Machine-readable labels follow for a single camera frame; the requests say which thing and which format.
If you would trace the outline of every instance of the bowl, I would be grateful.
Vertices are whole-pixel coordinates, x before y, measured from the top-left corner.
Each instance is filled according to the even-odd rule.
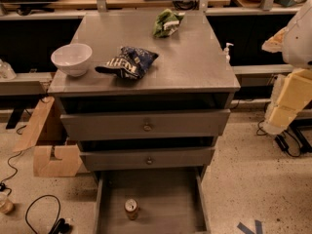
[[[52,63],[63,73],[70,76],[84,75],[90,66],[92,49],[81,43],[64,45],[51,55]]]

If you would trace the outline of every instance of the gray cabinet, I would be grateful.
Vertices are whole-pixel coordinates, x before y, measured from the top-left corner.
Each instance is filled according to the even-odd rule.
[[[200,181],[239,85],[203,14],[186,14],[178,32],[155,39],[158,13],[86,15],[73,39],[93,48],[94,66],[120,46],[158,53],[141,80],[58,71],[49,90],[85,166],[100,172],[96,233],[210,233]],[[130,197],[136,220],[123,208]]]

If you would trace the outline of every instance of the drawer handle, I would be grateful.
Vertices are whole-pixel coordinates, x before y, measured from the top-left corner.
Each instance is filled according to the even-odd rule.
[[[152,160],[151,157],[148,157],[148,158],[146,159],[146,164],[147,164],[147,165],[152,165],[152,164],[153,164],[153,160]]]
[[[148,125],[148,123],[145,123],[143,129],[146,131],[146,132],[149,132],[152,130],[152,126]]]

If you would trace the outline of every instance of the floor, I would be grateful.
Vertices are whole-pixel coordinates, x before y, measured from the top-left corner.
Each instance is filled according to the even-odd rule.
[[[212,233],[312,233],[312,154],[292,158],[282,152],[272,136],[257,134],[264,103],[237,102],[202,182]],[[25,113],[14,130],[6,130],[9,113],[0,111],[1,180],[14,173],[7,162],[16,154],[12,148],[20,137],[17,129],[29,119]],[[312,142],[312,132],[306,134]],[[287,141],[295,153],[296,143],[290,137]],[[32,160],[29,149],[10,161],[18,173],[5,183],[12,189],[15,210],[0,214],[0,233],[34,233],[25,215],[44,195],[59,198],[59,216],[72,226],[71,233],[93,233],[97,184],[92,175],[36,177]],[[28,211],[27,221],[37,233],[48,233],[58,208],[55,198],[42,198]]]

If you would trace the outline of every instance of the can in drawer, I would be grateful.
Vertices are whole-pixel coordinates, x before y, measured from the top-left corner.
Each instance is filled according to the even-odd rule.
[[[137,219],[138,204],[134,199],[128,199],[125,203],[125,211],[129,220]]]

